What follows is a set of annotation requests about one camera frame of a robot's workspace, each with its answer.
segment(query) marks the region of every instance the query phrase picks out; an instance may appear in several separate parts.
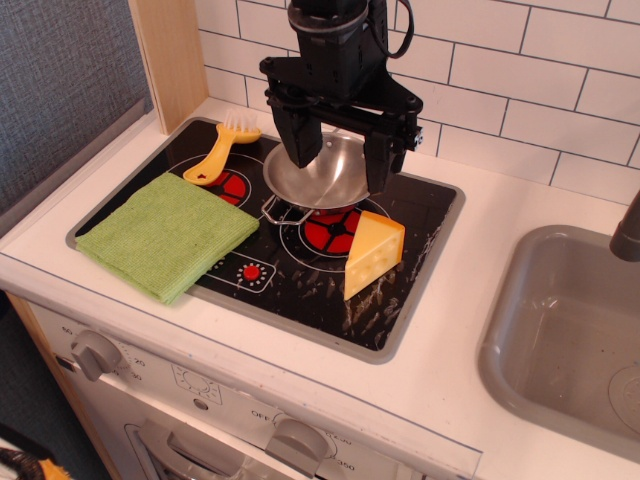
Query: red dot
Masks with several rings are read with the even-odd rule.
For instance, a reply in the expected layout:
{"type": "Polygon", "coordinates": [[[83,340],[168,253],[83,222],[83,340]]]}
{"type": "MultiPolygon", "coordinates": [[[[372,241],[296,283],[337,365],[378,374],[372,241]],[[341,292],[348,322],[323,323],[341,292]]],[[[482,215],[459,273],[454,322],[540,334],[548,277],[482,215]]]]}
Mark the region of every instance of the red dot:
{"type": "Polygon", "coordinates": [[[258,278],[260,278],[260,274],[262,272],[260,271],[260,269],[258,267],[256,267],[255,265],[248,265],[246,267],[244,267],[244,270],[242,271],[242,276],[250,281],[253,282],[255,280],[257,280],[258,278]]]}

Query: wooden panel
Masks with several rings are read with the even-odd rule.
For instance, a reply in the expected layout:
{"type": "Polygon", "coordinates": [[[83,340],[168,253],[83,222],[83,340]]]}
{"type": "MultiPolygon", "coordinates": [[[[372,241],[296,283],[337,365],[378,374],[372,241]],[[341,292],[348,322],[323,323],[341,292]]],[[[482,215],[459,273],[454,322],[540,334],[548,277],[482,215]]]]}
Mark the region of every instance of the wooden panel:
{"type": "Polygon", "coordinates": [[[208,97],[193,0],[129,0],[162,131],[170,134],[208,97]]]}
{"type": "Polygon", "coordinates": [[[111,456],[109,455],[109,452],[107,452],[107,449],[102,444],[102,441],[98,436],[98,432],[95,430],[93,423],[89,419],[89,416],[86,414],[80,398],[75,393],[75,391],[73,390],[73,387],[64,376],[64,373],[61,370],[61,367],[58,365],[58,362],[56,361],[55,355],[51,350],[49,342],[44,336],[44,332],[40,328],[40,325],[38,324],[38,320],[36,319],[33,311],[31,310],[31,307],[29,307],[29,304],[27,303],[26,300],[23,300],[20,297],[16,297],[15,295],[11,295],[8,292],[7,292],[7,297],[9,297],[9,301],[13,305],[13,308],[15,308],[16,312],[18,313],[18,316],[22,320],[22,323],[24,323],[24,326],[26,327],[27,332],[29,332],[29,335],[31,336],[31,338],[33,339],[33,342],[38,348],[40,355],[42,356],[45,363],[47,364],[47,367],[49,367],[49,370],[53,374],[53,377],[55,378],[56,382],[58,382],[58,385],[60,386],[60,390],[62,390],[62,393],[67,398],[67,401],[69,402],[69,405],[71,405],[71,408],[76,414],[76,417],[78,417],[78,420],[82,425],[82,428],[84,428],[85,432],[87,433],[87,436],[91,440],[91,443],[93,443],[93,446],[98,452],[98,455],[100,455],[100,458],[102,459],[102,462],[105,464],[105,467],[109,472],[109,475],[111,475],[111,478],[113,478],[113,480],[122,480],[122,478],[120,477],[120,474],[118,473],[118,470],[116,469],[113,463],[113,460],[111,460],[111,456]]]}

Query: stove knob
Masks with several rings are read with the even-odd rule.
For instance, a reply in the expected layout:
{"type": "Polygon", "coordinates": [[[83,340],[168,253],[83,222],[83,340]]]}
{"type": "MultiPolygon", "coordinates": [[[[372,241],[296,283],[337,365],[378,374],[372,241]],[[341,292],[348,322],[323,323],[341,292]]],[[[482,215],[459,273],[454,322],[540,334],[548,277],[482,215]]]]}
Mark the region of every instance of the stove knob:
{"type": "Polygon", "coordinates": [[[85,377],[92,382],[97,381],[103,373],[112,372],[122,359],[118,347],[91,330],[78,335],[71,344],[71,355],[80,365],[85,377]]]}
{"type": "Polygon", "coordinates": [[[316,430],[297,420],[286,419],[278,424],[267,444],[267,454],[294,470],[313,478],[329,444],[316,430]]]}
{"type": "Polygon", "coordinates": [[[242,276],[249,282],[255,282],[260,278],[260,275],[262,275],[262,272],[260,271],[260,267],[256,265],[247,265],[242,270],[242,276]]]}

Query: green cloth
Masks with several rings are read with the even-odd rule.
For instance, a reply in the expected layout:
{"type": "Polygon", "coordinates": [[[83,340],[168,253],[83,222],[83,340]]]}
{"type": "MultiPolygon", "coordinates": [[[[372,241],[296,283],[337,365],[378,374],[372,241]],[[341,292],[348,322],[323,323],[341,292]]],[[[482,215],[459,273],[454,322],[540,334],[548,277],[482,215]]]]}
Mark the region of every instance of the green cloth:
{"type": "Polygon", "coordinates": [[[258,225],[216,195],[165,173],[78,237],[77,248],[169,304],[258,225]]]}

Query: faucet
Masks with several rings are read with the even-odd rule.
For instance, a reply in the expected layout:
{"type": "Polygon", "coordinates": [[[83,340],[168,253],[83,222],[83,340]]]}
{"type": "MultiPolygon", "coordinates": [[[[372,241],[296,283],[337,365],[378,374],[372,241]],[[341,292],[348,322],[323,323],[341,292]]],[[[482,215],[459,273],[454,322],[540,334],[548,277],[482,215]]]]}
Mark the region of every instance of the faucet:
{"type": "Polygon", "coordinates": [[[622,260],[640,262],[640,191],[618,224],[609,248],[622,260]]]}

